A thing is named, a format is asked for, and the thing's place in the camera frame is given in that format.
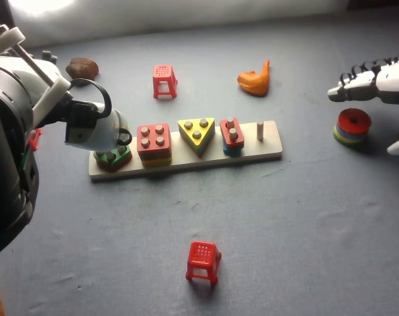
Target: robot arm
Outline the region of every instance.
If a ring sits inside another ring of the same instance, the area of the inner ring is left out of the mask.
[[[28,138],[36,127],[66,123],[65,143],[110,151],[128,145],[132,136],[123,116],[112,108],[106,90],[86,79],[65,80],[49,61],[31,58],[20,46],[18,28],[0,25],[0,251],[30,222],[39,175]],[[76,101],[69,92],[81,81],[93,84],[104,104]]]
[[[334,102],[367,101],[379,97],[384,103],[399,104],[399,56],[353,66],[350,73],[340,76],[337,87],[327,94]],[[399,140],[387,151],[399,155]]]

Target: wooden board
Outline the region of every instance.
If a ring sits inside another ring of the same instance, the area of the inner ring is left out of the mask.
[[[215,167],[233,165],[237,163],[249,163],[252,161],[264,161],[281,157],[282,146],[273,120],[264,122],[264,139],[257,140],[257,124],[241,124],[240,128],[245,138],[245,147],[240,157],[229,157],[223,153],[223,138],[220,127],[215,128],[215,135],[207,146],[204,154],[199,158],[180,137],[179,131],[172,132],[172,163],[164,167],[144,168],[136,151],[136,137],[129,145],[132,152],[131,161],[116,172],[107,172],[99,168],[90,152],[88,174],[92,180],[105,180],[122,177],[147,176],[156,173],[170,173],[183,170],[193,170],[200,167]]]

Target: bright light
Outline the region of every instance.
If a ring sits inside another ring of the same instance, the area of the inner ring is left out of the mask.
[[[69,6],[73,2],[74,0],[9,0],[11,6],[16,10],[31,15],[58,11]]]

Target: white wall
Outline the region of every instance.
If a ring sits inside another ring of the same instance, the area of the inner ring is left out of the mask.
[[[25,46],[343,11],[348,0],[10,0]]]

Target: red disc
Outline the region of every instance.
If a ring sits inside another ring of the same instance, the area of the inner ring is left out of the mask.
[[[371,118],[359,109],[343,110],[338,116],[338,127],[342,132],[361,136],[366,135],[371,127]]]

